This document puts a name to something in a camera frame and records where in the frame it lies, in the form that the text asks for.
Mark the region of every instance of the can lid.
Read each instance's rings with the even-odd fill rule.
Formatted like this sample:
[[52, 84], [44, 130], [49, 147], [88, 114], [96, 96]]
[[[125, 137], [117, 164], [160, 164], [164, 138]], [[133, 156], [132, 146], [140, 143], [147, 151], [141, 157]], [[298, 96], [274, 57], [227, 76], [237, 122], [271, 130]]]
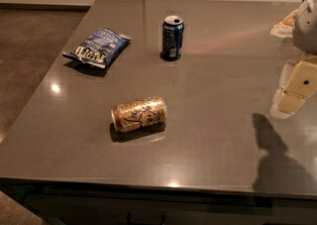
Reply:
[[183, 23], [183, 20], [177, 15], [169, 15], [165, 18], [165, 22], [170, 25], [179, 25]]

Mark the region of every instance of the can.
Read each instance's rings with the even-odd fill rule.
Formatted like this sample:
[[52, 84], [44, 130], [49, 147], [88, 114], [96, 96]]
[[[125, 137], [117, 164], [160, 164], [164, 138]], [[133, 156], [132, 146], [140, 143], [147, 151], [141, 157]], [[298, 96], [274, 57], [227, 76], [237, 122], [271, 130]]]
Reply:
[[181, 57], [184, 22], [176, 15], [167, 16], [162, 23], [162, 52], [165, 60], [178, 60]]
[[167, 108], [159, 96], [119, 104], [111, 110], [116, 132], [126, 133], [165, 122]]

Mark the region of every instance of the brown floor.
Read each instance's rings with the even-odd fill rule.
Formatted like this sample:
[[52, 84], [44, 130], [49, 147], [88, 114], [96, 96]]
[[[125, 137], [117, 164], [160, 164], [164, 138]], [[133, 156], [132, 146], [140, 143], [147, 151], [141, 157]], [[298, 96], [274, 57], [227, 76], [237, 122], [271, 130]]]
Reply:
[[[84, 15], [0, 9], [0, 144]], [[0, 224], [47, 222], [0, 191]]]

